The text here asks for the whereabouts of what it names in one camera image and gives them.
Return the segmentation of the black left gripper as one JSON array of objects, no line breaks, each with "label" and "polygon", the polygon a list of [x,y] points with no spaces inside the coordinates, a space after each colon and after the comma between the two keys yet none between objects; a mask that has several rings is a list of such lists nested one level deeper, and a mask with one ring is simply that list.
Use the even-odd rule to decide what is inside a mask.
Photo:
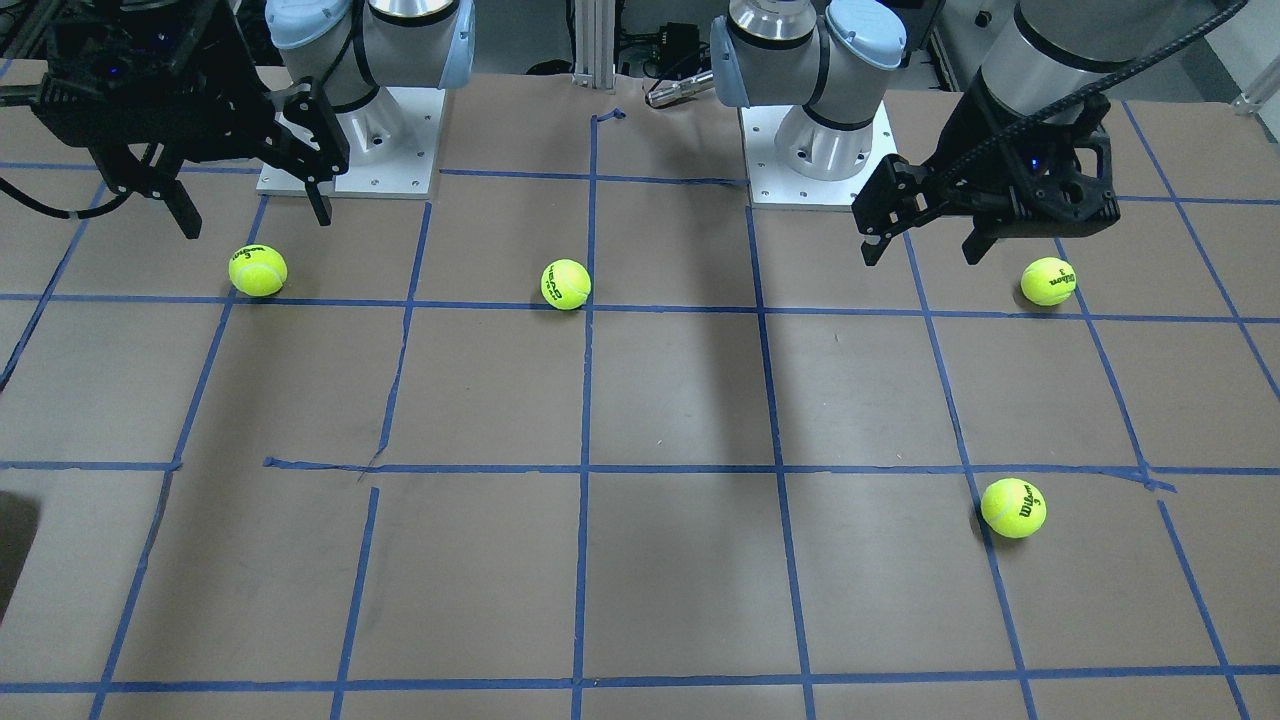
[{"label": "black left gripper", "polygon": [[933,182],[927,167],[886,155],[852,200],[861,256],[874,266],[890,241],[943,213],[969,215],[968,265],[1010,237],[1084,237],[1119,222],[1112,152],[1101,123],[1110,101],[1096,95],[1071,109],[1065,124],[1034,123],[978,159]]}]

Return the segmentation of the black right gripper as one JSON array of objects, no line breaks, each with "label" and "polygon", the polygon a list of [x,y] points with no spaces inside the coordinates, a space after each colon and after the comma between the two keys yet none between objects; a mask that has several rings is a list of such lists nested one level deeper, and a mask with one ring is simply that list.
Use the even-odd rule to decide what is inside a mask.
[{"label": "black right gripper", "polygon": [[[302,183],[320,225],[333,223],[321,184],[349,170],[349,141],[323,83],[270,94],[229,1],[45,1],[38,49],[47,64],[31,111],[68,146],[157,143],[159,159],[101,150],[110,190],[161,201],[182,234],[202,218],[178,179],[186,159],[262,158]],[[271,137],[271,100],[282,119]]]}]

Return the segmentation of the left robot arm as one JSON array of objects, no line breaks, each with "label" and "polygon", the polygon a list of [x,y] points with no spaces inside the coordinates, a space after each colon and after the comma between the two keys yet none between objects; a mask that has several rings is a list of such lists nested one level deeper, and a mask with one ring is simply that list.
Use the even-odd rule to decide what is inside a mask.
[{"label": "left robot arm", "polygon": [[[946,120],[933,154],[870,164],[851,211],[869,266],[890,242],[968,217],[969,264],[1006,238],[1088,237],[1120,218],[1107,91],[1180,53],[1243,8],[1230,1],[1157,41],[1172,1],[1019,1]],[[710,70],[730,108],[785,106],[777,147],[794,170],[849,178],[867,150],[908,31],[878,1],[732,1],[710,28]]]}]

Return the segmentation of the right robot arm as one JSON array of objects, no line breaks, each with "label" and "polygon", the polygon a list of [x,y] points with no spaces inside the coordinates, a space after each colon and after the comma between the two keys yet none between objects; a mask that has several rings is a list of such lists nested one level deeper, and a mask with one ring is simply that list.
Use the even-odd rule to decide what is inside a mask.
[{"label": "right robot arm", "polygon": [[47,67],[37,85],[5,87],[3,105],[27,106],[64,145],[86,150],[111,200],[64,210],[12,183],[3,192],[73,220],[132,195],[156,199],[196,238],[202,219],[182,167],[259,159],[298,179],[329,225],[323,186],[397,141],[390,90],[467,85],[474,17],[470,1],[269,1],[268,35],[292,79],[271,90],[229,1],[36,3],[10,50]]}]

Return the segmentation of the tennis ball near left arm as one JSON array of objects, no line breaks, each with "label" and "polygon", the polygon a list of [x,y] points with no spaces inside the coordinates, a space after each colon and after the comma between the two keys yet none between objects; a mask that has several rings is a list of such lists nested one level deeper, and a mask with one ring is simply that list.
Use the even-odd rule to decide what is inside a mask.
[{"label": "tennis ball near left arm", "polygon": [[1019,288],[1023,297],[1038,307],[1057,306],[1076,290],[1075,269],[1061,258],[1037,259],[1021,273]]}]

